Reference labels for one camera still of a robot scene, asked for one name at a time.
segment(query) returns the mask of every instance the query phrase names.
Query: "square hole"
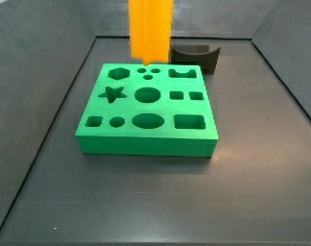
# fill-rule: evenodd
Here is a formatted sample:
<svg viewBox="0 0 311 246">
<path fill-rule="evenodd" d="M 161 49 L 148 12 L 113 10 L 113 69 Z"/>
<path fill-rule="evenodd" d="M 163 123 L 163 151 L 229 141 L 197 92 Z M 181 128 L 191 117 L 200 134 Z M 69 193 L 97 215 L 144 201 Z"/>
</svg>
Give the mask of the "square hole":
<svg viewBox="0 0 311 246">
<path fill-rule="evenodd" d="M 183 100 L 184 99 L 184 93 L 183 93 L 183 91 L 171 91 L 169 92 L 169 98 L 172 100 Z"/>
<path fill-rule="evenodd" d="M 100 116 L 89 116 L 87 119 L 87 127 L 99 127 L 101 125 L 101 119 L 103 117 Z"/>
<path fill-rule="evenodd" d="M 191 100 L 203 100 L 203 93 L 201 92 L 191 92 L 189 93 Z"/>
</svg>

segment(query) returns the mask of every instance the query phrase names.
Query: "rectangular hole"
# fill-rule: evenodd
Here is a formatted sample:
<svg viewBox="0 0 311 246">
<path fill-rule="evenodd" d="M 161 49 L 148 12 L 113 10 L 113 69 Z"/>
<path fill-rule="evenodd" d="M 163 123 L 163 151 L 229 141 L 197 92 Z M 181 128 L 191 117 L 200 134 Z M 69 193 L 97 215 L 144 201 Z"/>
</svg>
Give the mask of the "rectangular hole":
<svg viewBox="0 0 311 246">
<path fill-rule="evenodd" d="M 201 92 L 191 92 L 189 93 L 189 98 L 191 100 L 203 100 L 203 93 Z"/>
<path fill-rule="evenodd" d="M 101 125 L 101 116 L 89 116 L 87 119 L 85 126 L 87 127 L 99 127 Z"/>
<path fill-rule="evenodd" d="M 173 115 L 173 123 L 176 129 L 205 129 L 204 117 L 192 114 Z"/>
<path fill-rule="evenodd" d="M 172 100 L 183 100 L 184 99 L 184 93 L 183 93 L 183 91 L 171 91 L 169 92 L 169 98 Z"/>
</svg>

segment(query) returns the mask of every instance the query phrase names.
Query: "shape sorter block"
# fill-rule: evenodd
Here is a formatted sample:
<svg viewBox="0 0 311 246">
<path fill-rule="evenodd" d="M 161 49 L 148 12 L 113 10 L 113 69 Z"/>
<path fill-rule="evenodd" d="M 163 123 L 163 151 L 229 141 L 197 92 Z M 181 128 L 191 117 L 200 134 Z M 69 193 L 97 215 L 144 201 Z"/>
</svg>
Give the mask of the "shape sorter block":
<svg viewBox="0 0 311 246">
<path fill-rule="evenodd" d="M 200 67 L 101 67 L 76 131 L 89 154 L 211 157 L 219 140 Z"/>
</svg>

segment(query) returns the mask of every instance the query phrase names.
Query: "small circular hole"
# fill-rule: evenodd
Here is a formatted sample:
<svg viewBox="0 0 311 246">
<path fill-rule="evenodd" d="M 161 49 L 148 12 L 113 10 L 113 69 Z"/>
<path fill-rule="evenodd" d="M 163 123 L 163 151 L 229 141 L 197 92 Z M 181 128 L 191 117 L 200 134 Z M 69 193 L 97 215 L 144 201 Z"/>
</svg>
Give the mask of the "small circular hole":
<svg viewBox="0 0 311 246">
<path fill-rule="evenodd" d="M 148 81 L 148 80 L 151 80 L 153 78 L 153 76 L 152 75 L 144 75 L 143 78 L 144 78 L 144 80 Z"/>
<path fill-rule="evenodd" d="M 137 69 L 137 72 L 139 72 L 139 73 L 145 73 L 145 72 L 147 72 L 147 69 L 145 69 L 145 68 L 139 68 L 139 69 Z"/>
<path fill-rule="evenodd" d="M 124 119 L 121 117 L 113 117 L 109 121 L 109 125 L 115 128 L 121 127 L 124 124 Z"/>
<path fill-rule="evenodd" d="M 152 71 L 153 73 L 159 73 L 159 72 L 160 72 L 160 69 L 153 68 L 151 71 Z"/>
</svg>

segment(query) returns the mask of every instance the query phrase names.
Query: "black curved block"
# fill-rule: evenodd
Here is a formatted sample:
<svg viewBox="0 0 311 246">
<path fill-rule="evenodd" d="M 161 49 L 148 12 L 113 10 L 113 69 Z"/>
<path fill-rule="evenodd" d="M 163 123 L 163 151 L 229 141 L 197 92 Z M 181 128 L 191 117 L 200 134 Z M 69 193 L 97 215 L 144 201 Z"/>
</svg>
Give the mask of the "black curved block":
<svg viewBox="0 0 311 246">
<path fill-rule="evenodd" d="M 199 65 L 203 74 L 215 74 L 221 48 L 209 51 L 209 45 L 172 45 L 171 64 Z"/>
</svg>

